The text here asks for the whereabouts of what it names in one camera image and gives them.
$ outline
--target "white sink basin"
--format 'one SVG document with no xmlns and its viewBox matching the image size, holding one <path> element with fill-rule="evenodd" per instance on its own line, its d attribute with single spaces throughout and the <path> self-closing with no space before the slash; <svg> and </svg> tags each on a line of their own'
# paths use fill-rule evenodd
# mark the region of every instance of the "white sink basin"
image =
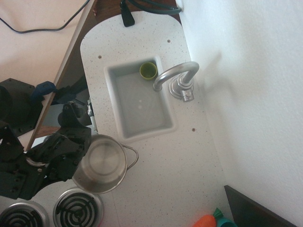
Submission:
<svg viewBox="0 0 303 227">
<path fill-rule="evenodd" d="M 168 101 L 167 87 L 155 92 L 154 80 L 139 73 L 145 62 L 153 62 L 158 72 L 162 65 L 158 56 L 105 68 L 105 77 L 118 135 L 121 140 L 139 140 L 176 129 L 174 114 Z"/>
</svg>

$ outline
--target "electric coil burner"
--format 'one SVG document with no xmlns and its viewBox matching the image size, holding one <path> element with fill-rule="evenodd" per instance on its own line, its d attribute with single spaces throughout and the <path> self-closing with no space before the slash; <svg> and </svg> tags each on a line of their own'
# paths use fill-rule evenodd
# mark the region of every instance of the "electric coil burner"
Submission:
<svg viewBox="0 0 303 227">
<path fill-rule="evenodd" d="M 49 227 L 45 209 L 33 201 L 15 203 L 0 215 L 1 227 Z"/>
<path fill-rule="evenodd" d="M 74 188 L 63 193 L 53 209 L 56 227 L 98 227 L 103 218 L 99 196 Z"/>
</svg>

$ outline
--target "silver pot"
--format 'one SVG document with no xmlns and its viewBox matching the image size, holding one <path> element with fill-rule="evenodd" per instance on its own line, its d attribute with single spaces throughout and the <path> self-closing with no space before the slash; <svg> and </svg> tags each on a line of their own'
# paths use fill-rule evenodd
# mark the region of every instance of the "silver pot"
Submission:
<svg viewBox="0 0 303 227">
<path fill-rule="evenodd" d="M 136 154 L 136 159 L 130 166 L 127 166 L 124 148 L 131 149 Z M 139 154 L 134 148 L 120 144 L 106 135 L 94 135 L 72 180 L 86 192 L 106 193 L 122 182 L 127 170 L 136 164 L 138 158 Z"/>
</svg>

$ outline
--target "faucet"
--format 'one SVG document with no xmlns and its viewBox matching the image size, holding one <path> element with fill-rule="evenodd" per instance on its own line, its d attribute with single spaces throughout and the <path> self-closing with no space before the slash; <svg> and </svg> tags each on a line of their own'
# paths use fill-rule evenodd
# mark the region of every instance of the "faucet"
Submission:
<svg viewBox="0 0 303 227">
<path fill-rule="evenodd" d="M 194 99 L 194 75 L 199 70 L 199 64 L 195 61 L 185 62 L 179 65 L 176 65 L 169 70 L 166 70 L 162 74 L 160 74 L 154 84 L 153 89 L 154 91 L 161 91 L 162 84 L 167 80 L 175 77 L 169 83 L 169 91 L 170 93 L 178 99 L 183 99 L 183 102 L 189 102 Z"/>
</svg>

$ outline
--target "blue object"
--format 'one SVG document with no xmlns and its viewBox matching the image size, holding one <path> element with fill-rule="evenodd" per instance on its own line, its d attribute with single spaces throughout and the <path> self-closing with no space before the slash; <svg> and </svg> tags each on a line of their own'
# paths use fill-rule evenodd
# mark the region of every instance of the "blue object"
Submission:
<svg viewBox="0 0 303 227">
<path fill-rule="evenodd" d="M 237 227 L 237 225 L 227 218 L 219 218 L 217 221 L 217 227 Z"/>
<path fill-rule="evenodd" d="M 30 103 L 33 105 L 37 102 L 42 102 L 44 100 L 43 96 L 48 95 L 56 90 L 56 86 L 52 82 L 46 81 L 38 84 L 30 96 Z"/>
</svg>

